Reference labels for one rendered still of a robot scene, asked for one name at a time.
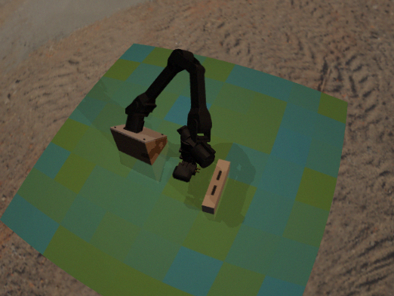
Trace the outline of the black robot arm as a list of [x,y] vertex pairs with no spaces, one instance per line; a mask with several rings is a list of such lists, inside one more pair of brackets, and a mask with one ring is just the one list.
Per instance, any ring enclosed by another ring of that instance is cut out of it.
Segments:
[[202,168],[207,168],[214,161],[216,151],[207,144],[211,142],[212,121],[206,105],[205,68],[190,51],[174,49],[162,73],[145,93],[135,97],[125,108],[128,116],[124,129],[136,134],[143,131],[144,116],[148,117],[156,108],[157,96],[163,92],[176,74],[185,69],[189,72],[191,109],[187,117],[187,126],[178,128],[177,132],[180,134],[182,150],[193,157],[192,165],[197,163]]

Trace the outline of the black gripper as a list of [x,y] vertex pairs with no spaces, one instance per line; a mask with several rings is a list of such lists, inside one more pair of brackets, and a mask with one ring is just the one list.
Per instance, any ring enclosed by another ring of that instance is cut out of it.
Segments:
[[181,147],[179,153],[181,153],[180,159],[183,161],[182,163],[179,162],[179,165],[175,167],[172,177],[173,179],[189,183],[192,173],[195,170],[195,167],[192,165],[193,157],[191,157],[190,153],[183,151]]

